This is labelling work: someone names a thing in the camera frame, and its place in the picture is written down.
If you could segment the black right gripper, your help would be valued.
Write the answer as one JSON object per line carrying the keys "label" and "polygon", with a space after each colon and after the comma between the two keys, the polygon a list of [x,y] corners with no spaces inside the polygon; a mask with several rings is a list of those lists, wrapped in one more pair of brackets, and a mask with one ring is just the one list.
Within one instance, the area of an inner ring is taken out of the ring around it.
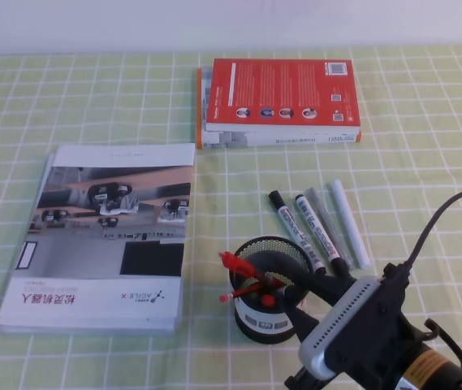
{"label": "black right gripper", "polygon": [[[337,303],[356,282],[351,276],[317,273],[295,273],[291,280],[326,303]],[[299,292],[297,287],[279,289],[279,307],[290,319],[298,340],[304,341],[319,321],[297,306]],[[336,373],[332,379],[316,379],[302,363],[284,385],[289,389],[323,389],[345,374],[364,389],[396,389],[412,360],[426,350],[425,333],[402,314],[404,298],[403,291],[373,293],[325,352],[325,363]]]}

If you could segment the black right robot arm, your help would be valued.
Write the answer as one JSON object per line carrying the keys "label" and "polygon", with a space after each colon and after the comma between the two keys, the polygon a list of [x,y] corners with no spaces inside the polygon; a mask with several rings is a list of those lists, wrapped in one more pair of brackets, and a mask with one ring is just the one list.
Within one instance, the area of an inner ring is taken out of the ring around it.
{"label": "black right robot arm", "polygon": [[363,389],[462,389],[462,350],[432,319],[403,315],[408,271],[381,279],[292,272],[279,302],[300,341],[290,389],[323,389],[345,374]]}

